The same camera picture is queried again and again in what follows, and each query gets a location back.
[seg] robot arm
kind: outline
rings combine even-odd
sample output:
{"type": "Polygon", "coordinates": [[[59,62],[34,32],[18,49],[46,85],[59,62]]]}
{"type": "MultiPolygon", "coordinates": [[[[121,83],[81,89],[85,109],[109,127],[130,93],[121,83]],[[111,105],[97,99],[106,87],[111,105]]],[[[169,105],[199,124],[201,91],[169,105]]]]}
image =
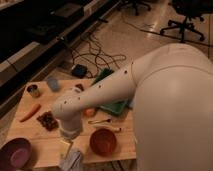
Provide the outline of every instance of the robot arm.
{"type": "Polygon", "coordinates": [[[73,87],[59,97],[52,113],[60,120],[64,138],[74,139],[82,131],[81,111],[90,107],[132,98],[141,75],[145,73],[152,59],[159,53],[166,53],[168,47],[157,49],[144,58],[133,61],[86,91],[73,87]]]}
{"type": "Polygon", "coordinates": [[[81,111],[134,96],[139,170],[212,171],[213,67],[189,45],[161,47],[84,92],[68,90],[52,107],[65,138],[77,137],[81,111]]]}

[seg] dark object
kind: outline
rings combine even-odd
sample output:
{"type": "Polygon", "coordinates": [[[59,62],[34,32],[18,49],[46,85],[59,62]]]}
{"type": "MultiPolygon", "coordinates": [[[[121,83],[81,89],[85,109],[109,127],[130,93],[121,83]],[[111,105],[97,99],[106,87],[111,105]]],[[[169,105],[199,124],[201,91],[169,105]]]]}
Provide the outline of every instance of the dark object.
{"type": "Polygon", "coordinates": [[[28,36],[39,43],[47,44],[67,26],[75,23],[84,16],[83,7],[77,4],[67,3],[49,13],[40,23],[27,28],[28,36]]]}
{"type": "Polygon", "coordinates": [[[21,169],[29,160],[31,152],[31,144],[27,139],[16,138],[9,141],[0,150],[0,170],[21,169]]]}
{"type": "Polygon", "coordinates": [[[77,64],[72,69],[71,74],[78,78],[83,78],[87,74],[87,67],[84,65],[77,64]]]}
{"type": "Polygon", "coordinates": [[[160,34],[163,35],[165,30],[179,28],[179,33],[181,34],[181,43],[184,43],[185,30],[192,31],[200,35],[200,41],[205,39],[203,33],[197,31],[192,19],[199,18],[200,21],[204,21],[202,14],[213,12],[213,3],[211,1],[203,0],[172,0],[171,2],[176,13],[184,15],[185,19],[183,22],[177,22],[169,20],[168,26],[160,30],[160,34]]]}
{"type": "Polygon", "coordinates": [[[38,86],[36,84],[29,85],[27,87],[27,92],[33,97],[37,98],[41,95],[38,86]]]}
{"type": "Polygon", "coordinates": [[[70,0],[70,2],[75,3],[75,4],[80,4],[80,5],[87,5],[91,2],[92,0],[70,0]]]}
{"type": "Polygon", "coordinates": [[[84,91],[84,87],[82,84],[76,84],[76,87],[78,87],[81,91],[84,91]]]}
{"type": "Polygon", "coordinates": [[[90,137],[92,151],[100,156],[110,156],[115,151],[117,139],[108,129],[99,129],[90,137]]]}
{"type": "Polygon", "coordinates": [[[37,118],[37,120],[48,131],[52,131],[53,129],[58,128],[58,122],[55,120],[50,111],[43,113],[41,116],[37,118]]]}
{"type": "Polygon", "coordinates": [[[35,115],[39,109],[41,108],[41,105],[38,103],[38,104],[35,104],[32,109],[22,118],[19,120],[19,122],[24,122],[28,119],[30,119],[33,115],[35,115]]]}
{"type": "MultiPolygon", "coordinates": [[[[102,79],[104,79],[105,77],[109,76],[110,74],[112,74],[114,71],[110,70],[108,68],[105,68],[104,70],[101,71],[101,73],[96,77],[96,79],[94,80],[93,84],[101,81],[102,79]]],[[[127,105],[128,100],[124,100],[124,101],[119,101],[116,103],[111,103],[111,104],[106,104],[106,105],[102,105],[99,108],[103,109],[104,111],[108,112],[109,114],[113,115],[113,116],[120,116],[123,111],[125,106],[127,105]]]]}
{"type": "Polygon", "coordinates": [[[63,24],[70,26],[84,16],[83,6],[67,3],[53,13],[63,24]]]}
{"type": "Polygon", "coordinates": [[[138,5],[144,5],[147,7],[148,11],[151,11],[151,6],[147,3],[144,3],[142,0],[122,0],[122,4],[118,7],[120,10],[123,6],[132,4],[132,7],[135,9],[135,15],[138,16],[138,5]]]}
{"type": "Polygon", "coordinates": [[[50,16],[39,24],[26,29],[27,35],[41,44],[47,44],[65,29],[65,25],[50,16]]]}
{"type": "Polygon", "coordinates": [[[93,81],[92,85],[103,80],[104,78],[106,78],[107,76],[111,75],[114,71],[108,68],[104,68],[101,73],[95,78],[95,80],[93,81]]]}

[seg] purple bowl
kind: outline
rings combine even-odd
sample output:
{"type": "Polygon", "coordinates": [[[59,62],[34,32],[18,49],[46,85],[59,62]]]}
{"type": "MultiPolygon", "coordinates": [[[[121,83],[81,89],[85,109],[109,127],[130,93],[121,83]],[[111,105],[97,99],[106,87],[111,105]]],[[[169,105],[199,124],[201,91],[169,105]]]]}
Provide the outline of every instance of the purple bowl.
{"type": "Polygon", "coordinates": [[[16,138],[0,150],[0,171],[15,171],[22,168],[31,155],[31,144],[25,138],[16,138]]]}

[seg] wooden table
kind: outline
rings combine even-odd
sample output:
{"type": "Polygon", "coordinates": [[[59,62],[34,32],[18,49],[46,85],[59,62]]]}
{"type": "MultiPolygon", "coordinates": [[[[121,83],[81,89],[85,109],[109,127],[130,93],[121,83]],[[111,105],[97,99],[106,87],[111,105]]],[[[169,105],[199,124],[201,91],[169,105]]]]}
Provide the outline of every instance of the wooden table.
{"type": "MultiPolygon", "coordinates": [[[[60,81],[60,91],[53,93],[48,88],[45,82],[33,82],[37,84],[42,95],[39,98],[32,98],[30,94],[25,90],[22,99],[19,103],[14,120],[10,127],[7,141],[24,137],[30,140],[33,153],[28,163],[30,167],[40,168],[57,166],[60,160],[60,135],[59,130],[48,132],[43,128],[36,118],[42,113],[49,111],[52,103],[70,87],[76,84],[83,84],[84,87],[91,85],[92,80],[63,80],[60,81]],[[41,109],[29,120],[20,123],[19,120],[32,108],[36,103],[42,105],[41,109]]],[[[95,131],[92,125],[88,124],[88,120],[106,119],[111,117],[103,111],[98,111],[92,118],[82,117],[84,131],[78,138],[74,140],[73,148],[79,148],[84,154],[84,163],[105,162],[113,160],[134,159],[136,158],[135,145],[133,138],[133,126],[132,126],[132,111],[125,110],[121,118],[117,118],[112,123],[113,126],[122,128],[120,133],[116,133],[118,145],[114,154],[110,157],[100,157],[94,154],[89,147],[89,138],[91,133],[95,131]]]]}

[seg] utensil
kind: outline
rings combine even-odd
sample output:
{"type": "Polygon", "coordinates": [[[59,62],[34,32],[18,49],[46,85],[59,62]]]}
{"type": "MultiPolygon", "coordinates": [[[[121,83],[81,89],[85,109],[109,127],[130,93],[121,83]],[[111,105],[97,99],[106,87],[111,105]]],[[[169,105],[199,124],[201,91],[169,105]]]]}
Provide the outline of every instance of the utensil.
{"type": "Polygon", "coordinates": [[[103,122],[112,122],[112,119],[104,119],[104,120],[94,120],[94,121],[88,121],[88,124],[97,124],[97,123],[103,123],[103,122]]]}
{"type": "Polygon", "coordinates": [[[93,124],[93,126],[95,128],[105,128],[105,129],[109,129],[110,131],[113,132],[121,132],[121,128],[120,127],[115,127],[109,124],[104,124],[104,123],[97,123],[97,124],[93,124]]]}

